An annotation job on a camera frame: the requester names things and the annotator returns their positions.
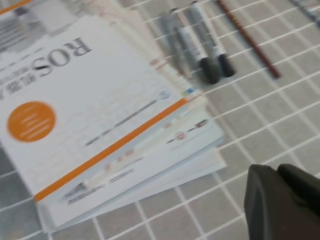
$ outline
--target white grout line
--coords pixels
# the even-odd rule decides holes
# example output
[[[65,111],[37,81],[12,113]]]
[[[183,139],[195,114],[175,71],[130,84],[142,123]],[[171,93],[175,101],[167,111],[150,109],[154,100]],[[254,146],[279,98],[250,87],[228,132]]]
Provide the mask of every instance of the white grout line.
[[[151,240],[156,240],[156,235],[154,233],[154,231],[152,230],[151,226],[150,226],[150,221],[148,221],[148,218],[145,214],[145,211],[143,210],[141,204],[139,201],[135,202],[136,208],[138,209],[138,212],[143,220],[143,223],[145,225],[146,231],[148,232]]]
[[[42,233],[43,233],[42,230],[38,230],[38,231],[35,231],[34,233],[31,233],[31,234],[24,236],[22,238],[19,238],[17,240],[27,240],[27,239],[30,239],[30,238],[36,236],[36,235],[42,234]]]
[[[252,17],[247,14],[246,12],[242,12],[242,14],[251,22],[254,22],[254,20],[252,19]],[[261,27],[258,27],[257,28],[258,31],[260,31],[261,34],[265,35],[266,37],[270,37],[268,36],[268,34],[261,28]],[[281,48],[279,48],[274,42],[271,42],[271,44],[276,48],[278,49],[282,54],[285,54]],[[254,61],[253,58],[247,56],[247,58],[251,61],[251,63],[256,67],[258,68],[258,64]],[[265,71],[262,72],[263,75],[265,75],[266,77],[268,77],[267,73]],[[271,85],[273,86],[274,90],[277,89],[277,85],[270,81]],[[241,90],[241,88],[238,86],[237,83],[234,83],[233,85],[235,87],[235,89],[238,91],[238,93],[243,97],[243,99],[245,99],[246,102],[250,102],[250,99],[244,94],[244,92]],[[287,102],[287,104],[289,104],[289,106],[294,110],[294,111],[297,111],[298,108],[294,105],[294,103],[285,95],[284,92],[282,91],[279,91],[278,92],[282,98]],[[251,109],[253,110],[253,112],[255,112],[255,114],[258,116],[258,118],[264,123],[264,125],[268,125],[268,121],[267,119],[261,114],[261,112],[259,111],[259,109],[255,106],[255,105],[249,105],[251,107]],[[305,115],[303,113],[298,113],[299,116],[301,117],[301,119],[303,120],[303,122],[313,131],[313,133],[315,135],[318,135],[319,134],[319,131],[317,131],[316,127],[310,122],[308,121],[308,119],[305,117]],[[268,128],[270,130],[270,132],[272,133],[272,135],[277,139],[277,141],[280,143],[280,145],[288,150],[290,149],[290,146],[287,145],[285,143],[285,141],[283,140],[282,136],[271,126]],[[303,164],[301,163],[301,161],[299,160],[299,158],[293,153],[293,152],[290,152],[289,153],[291,155],[291,157],[293,158],[293,160],[295,161],[295,163],[303,170],[305,170],[305,167],[303,166]]]
[[[195,227],[197,228],[198,232],[200,233],[200,236],[202,237],[203,240],[207,240],[207,238],[205,237],[205,231],[201,227],[201,224],[200,224],[199,220],[197,219],[196,215],[194,214],[193,210],[191,209],[189,203],[186,202],[186,198],[185,198],[184,194],[182,193],[181,189],[179,188],[179,186],[175,187],[174,189],[175,189],[177,195],[179,196],[180,200],[184,203],[184,207],[185,207],[186,211],[189,213]]]
[[[138,223],[137,225],[134,225],[134,226],[132,226],[132,227],[130,227],[130,228],[118,233],[117,235],[114,235],[114,236],[108,238],[107,240],[116,240],[119,237],[121,237],[123,235],[126,235],[126,234],[130,233],[131,231],[133,231],[133,230],[135,230],[135,229],[137,229],[139,227],[142,227],[144,225],[145,225],[145,223],[142,221],[142,222]]]
[[[15,174],[16,172],[17,172],[16,170],[13,170],[13,171],[7,172],[7,173],[5,173],[5,174],[2,174],[2,175],[0,175],[0,179],[1,179],[1,178],[5,178],[5,177],[7,177],[7,176],[10,176],[10,175],[12,175],[12,174]]]
[[[92,222],[93,222],[94,228],[95,228],[95,230],[96,230],[96,232],[97,232],[97,234],[99,236],[99,239],[100,240],[105,240],[104,233],[101,230],[100,224],[99,224],[98,219],[97,219],[96,216],[92,218]]]
[[[6,211],[6,210],[9,210],[9,209],[13,209],[13,208],[15,208],[15,207],[17,207],[17,206],[19,206],[19,205],[22,205],[22,204],[24,204],[24,203],[26,203],[26,202],[29,202],[29,201],[31,201],[32,199],[33,199],[33,197],[28,197],[28,198],[26,198],[26,199],[24,199],[24,200],[22,200],[22,201],[19,201],[19,202],[16,202],[16,203],[10,205],[10,206],[5,206],[5,207],[3,207],[3,208],[0,208],[0,213],[4,212],[4,211]]]
[[[212,235],[212,234],[214,234],[214,233],[216,233],[216,232],[218,232],[218,231],[220,231],[222,229],[225,229],[225,228],[229,227],[230,225],[234,224],[236,221],[239,221],[239,220],[241,220],[243,218],[244,218],[244,214],[241,214],[240,216],[237,216],[236,218],[226,222],[225,224],[223,224],[221,226],[218,226],[217,228],[207,232],[205,235],[206,236],[210,236],[210,235]]]
[[[285,117],[283,117],[283,118],[280,118],[280,119],[278,119],[278,120],[276,120],[276,121],[274,121],[274,122],[272,122],[272,123],[269,123],[268,125],[265,125],[264,127],[261,127],[261,128],[259,128],[258,130],[252,131],[251,133],[249,133],[249,134],[247,134],[247,135],[245,135],[245,136],[238,137],[236,140],[234,140],[234,141],[232,141],[232,142],[229,142],[229,143],[226,143],[225,145],[219,147],[219,149],[221,150],[221,149],[227,148],[228,146],[230,146],[230,145],[232,145],[232,144],[234,144],[234,143],[236,143],[236,142],[240,142],[240,141],[242,141],[242,140],[244,140],[244,139],[246,139],[246,138],[248,138],[248,137],[250,137],[250,136],[253,136],[253,135],[255,135],[255,134],[259,133],[259,132],[262,132],[263,130],[268,129],[269,127],[272,127],[272,126],[274,126],[274,125],[276,125],[276,124],[278,124],[278,123],[280,123],[280,122],[285,121],[286,119],[289,119],[289,118],[297,115],[298,112],[303,112],[303,111],[308,110],[308,109],[310,109],[310,108],[312,108],[312,107],[314,107],[314,106],[316,106],[316,105],[318,105],[318,104],[320,104],[320,101],[317,101],[317,102],[315,102],[315,103],[313,103],[313,104],[311,104],[311,105],[309,105],[309,106],[307,106],[307,107],[305,107],[305,108],[302,108],[302,109],[300,109],[300,110],[297,111],[297,112],[293,112],[293,113],[291,113],[291,114],[288,114],[287,116],[285,116]]]
[[[221,189],[224,192],[225,196],[228,198],[228,200],[230,201],[231,205],[234,207],[234,209],[237,211],[237,213],[239,215],[243,214],[242,208],[241,206],[238,205],[238,203],[236,202],[236,200],[232,197],[231,193],[229,192],[229,190],[226,187],[226,184],[221,180],[220,176],[214,172],[213,174],[214,179],[221,184]]]

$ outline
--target pencil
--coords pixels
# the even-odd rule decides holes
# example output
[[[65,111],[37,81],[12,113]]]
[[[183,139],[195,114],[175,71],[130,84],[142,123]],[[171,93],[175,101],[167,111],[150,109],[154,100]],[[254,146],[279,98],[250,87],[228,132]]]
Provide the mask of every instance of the pencil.
[[[278,79],[281,77],[280,72],[273,66],[271,61],[268,59],[266,54],[260,49],[260,47],[256,44],[253,38],[247,33],[247,31],[243,28],[243,26],[239,23],[236,17],[230,12],[228,7],[223,3],[222,0],[215,0],[230,22],[235,26],[235,28],[239,31],[242,35],[244,40],[248,43],[248,45],[254,50],[255,54],[261,60],[261,62],[267,67],[270,74],[275,78]]]

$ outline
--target gray tile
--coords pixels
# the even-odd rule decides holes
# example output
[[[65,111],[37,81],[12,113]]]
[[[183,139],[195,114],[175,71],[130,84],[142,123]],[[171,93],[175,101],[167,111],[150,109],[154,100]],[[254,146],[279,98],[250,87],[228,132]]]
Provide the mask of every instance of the gray tile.
[[[53,240],[100,240],[92,220],[57,231],[52,237]]]
[[[248,34],[254,39],[257,44],[262,44],[269,40],[266,36],[262,35],[256,26],[248,26],[245,28]]]
[[[190,199],[206,190],[209,190],[218,185],[212,174],[199,177],[180,185],[180,189],[186,199]]]
[[[224,116],[216,118],[215,122],[219,125],[219,127],[223,130],[224,133],[223,142],[219,145],[219,147],[231,143],[234,139],[233,137],[231,137],[229,131],[225,129],[225,125],[223,124],[226,123]]]
[[[248,227],[242,219],[239,219],[208,236],[207,240],[249,240]]]
[[[254,104],[269,123],[293,113],[293,110],[279,93],[271,94]]]
[[[251,164],[236,144],[221,149],[220,153],[228,165],[217,172],[223,181],[244,173]]]
[[[274,128],[289,147],[294,147],[315,135],[298,115],[275,124]]]
[[[295,33],[291,33],[284,37],[275,40],[275,43],[288,55],[289,57],[298,54],[308,49],[308,46],[298,38]]]
[[[268,163],[267,165],[272,167],[273,169],[277,170],[279,165],[281,165],[281,164],[291,164],[291,165],[296,166],[296,163],[294,162],[293,158],[289,154],[278,157],[277,159],[273,160],[272,162]]]
[[[299,109],[320,101],[320,95],[307,81],[302,81],[290,86],[286,88],[284,92]]]
[[[249,4],[259,2],[259,0],[236,0],[239,6],[244,7]]]
[[[115,240],[151,240],[145,226],[140,226]]]
[[[271,38],[290,32],[290,29],[278,17],[258,24]]]
[[[320,130],[320,104],[308,108],[303,113]]]
[[[150,222],[157,240],[194,240],[199,232],[182,206]]]
[[[249,106],[244,106],[224,115],[224,119],[238,138],[264,126]]]
[[[205,1],[202,3],[203,5],[203,9],[205,11],[205,13],[213,18],[213,17],[216,17],[216,16],[219,16],[219,15],[222,15],[223,12],[221,11],[220,8],[218,8],[215,4],[213,4],[211,1]]]
[[[319,71],[320,57],[313,51],[307,51],[306,53],[295,56],[293,60],[308,75]]]
[[[190,1],[188,0],[172,0],[175,8],[185,8],[190,5]]]
[[[235,79],[241,78],[256,71],[256,68],[252,64],[250,59],[252,58],[250,56],[246,56],[246,54],[244,53],[230,58],[233,63],[234,69],[236,70],[236,74],[234,76]]]
[[[154,215],[178,205],[181,201],[176,191],[172,188],[142,199],[140,203],[145,215],[148,218],[151,218]]]
[[[310,20],[297,8],[284,13],[283,16],[290,22],[291,25],[293,25],[295,29],[302,28],[310,23]]]
[[[260,45],[260,48],[272,63],[277,63],[283,59],[280,51],[273,45],[273,43],[265,43]]]
[[[231,84],[208,93],[207,97],[220,114],[246,103]]]
[[[223,2],[229,10],[236,10],[238,8],[238,5],[235,3],[235,0],[224,0]]]
[[[0,178],[0,209],[30,197],[17,173]]]
[[[282,75],[281,78],[274,81],[274,83],[279,87],[292,84],[302,78],[300,74],[297,72],[297,70],[287,61],[278,63],[275,65],[275,67],[280,71]]]
[[[217,20],[213,19],[211,22],[218,36],[228,34],[234,30],[232,25],[226,21],[224,16],[218,17]]]
[[[255,22],[259,22],[274,16],[273,12],[264,2],[258,2],[256,4],[247,6],[243,10],[247,12]]]
[[[142,7],[145,11],[141,11],[141,13],[146,20],[159,17],[171,10],[168,1],[163,0],[149,0],[142,4]]]
[[[313,76],[311,79],[318,86],[318,88],[320,88],[320,73]]]
[[[0,212],[0,239],[20,239],[40,230],[32,200]]]
[[[300,30],[299,33],[304,36],[313,46],[320,44],[319,28],[317,28],[315,24]]]
[[[251,22],[249,21],[249,19],[247,18],[246,15],[244,15],[244,13],[241,10],[236,10],[233,11],[232,14],[235,16],[235,19],[237,19],[237,21],[239,21],[239,23],[243,26],[246,27],[248,25],[251,24]]]
[[[205,233],[238,216],[236,209],[220,188],[191,201],[189,206]]]
[[[272,4],[278,12],[284,12],[289,9],[294,9],[295,6],[286,0],[269,0],[270,4]]]
[[[13,170],[14,167],[12,166],[3,148],[0,147],[0,176],[12,172]]]
[[[271,80],[266,79],[261,72],[258,72],[241,79],[236,84],[240,86],[246,96],[248,96],[251,100],[255,100],[268,93],[271,93],[274,90],[270,84],[270,81]]]
[[[141,223],[142,219],[134,203],[97,217],[106,239]]]
[[[315,139],[308,144],[299,147],[294,152],[302,165],[311,174],[320,172],[320,139]]]
[[[240,51],[244,50],[243,46],[241,46],[241,45],[238,46],[235,43],[238,40],[235,38],[235,34],[234,33],[231,33],[231,35],[227,35],[227,36],[221,37],[220,40],[222,42],[222,45],[223,45],[224,49],[226,50],[226,52],[229,55],[237,54]]]
[[[243,139],[241,143],[258,164],[281,154],[285,150],[268,129]]]
[[[28,240],[48,240],[48,235],[45,233],[39,233],[31,238],[28,238]]]
[[[226,184],[226,188],[228,189],[235,202],[241,208],[241,210],[244,210],[247,177],[248,176],[246,174]]]

